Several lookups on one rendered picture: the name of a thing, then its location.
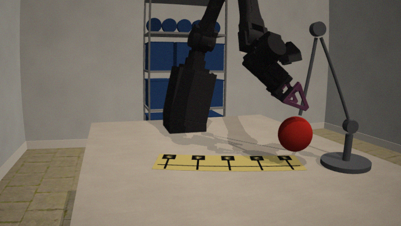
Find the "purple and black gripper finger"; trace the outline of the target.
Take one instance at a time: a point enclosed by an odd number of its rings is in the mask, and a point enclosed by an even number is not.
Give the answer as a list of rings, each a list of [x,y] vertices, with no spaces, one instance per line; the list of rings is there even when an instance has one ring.
[[[290,85],[290,83],[287,84],[287,85],[285,84],[285,85],[282,87],[282,90],[285,88],[285,86],[287,86],[287,88],[289,88],[291,85]],[[296,97],[295,94],[292,96],[292,98],[293,98],[293,100],[290,100],[291,102],[294,102],[294,103],[297,103],[297,102],[298,102],[297,97]]]
[[[303,92],[303,89],[302,89],[302,86],[301,86],[300,82],[297,81],[297,83],[293,86],[293,88],[294,88],[294,89],[293,89],[293,90],[290,92],[290,94],[283,100],[282,103],[306,111],[306,110],[309,108],[309,105],[308,105],[307,100],[306,100],[306,98],[305,98],[305,95],[304,95],[304,92]],[[299,105],[299,104],[296,104],[296,103],[290,101],[290,99],[292,98],[292,96],[293,96],[296,92],[298,92],[298,91],[299,91],[299,94],[300,94],[300,97],[301,97],[301,99],[302,99],[302,101],[303,101],[304,106],[301,106],[301,105]]]

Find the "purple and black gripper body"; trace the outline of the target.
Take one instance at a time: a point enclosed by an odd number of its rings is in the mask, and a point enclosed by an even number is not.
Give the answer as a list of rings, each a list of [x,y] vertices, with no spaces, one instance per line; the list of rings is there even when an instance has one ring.
[[[267,65],[262,73],[257,75],[256,77],[267,87],[266,90],[271,92],[271,94],[283,102],[283,100],[290,94],[290,92],[294,89],[290,86],[285,93],[283,93],[282,87],[284,84],[289,84],[293,78],[290,75],[287,75],[285,79],[279,83],[275,78],[273,78],[266,70],[270,65]]]

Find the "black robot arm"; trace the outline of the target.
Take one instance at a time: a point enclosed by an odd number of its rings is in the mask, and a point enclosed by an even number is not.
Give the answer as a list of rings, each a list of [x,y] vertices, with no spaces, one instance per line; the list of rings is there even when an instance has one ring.
[[[189,68],[209,73],[205,69],[205,53],[211,52],[216,45],[218,31],[215,24],[225,0],[209,0],[206,11],[198,23],[194,24],[190,31],[187,45],[189,51],[185,64],[179,67]],[[258,0],[238,0],[239,22],[239,51],[247,53],[242,65],[254,76],[266,70],[273,78],[281,83],[289,74],[277,62],[282,65],[292,64],[302,60],[301,51],[290,41],[284,43],[281,35],[270,32],[265,28],[261,17]]]

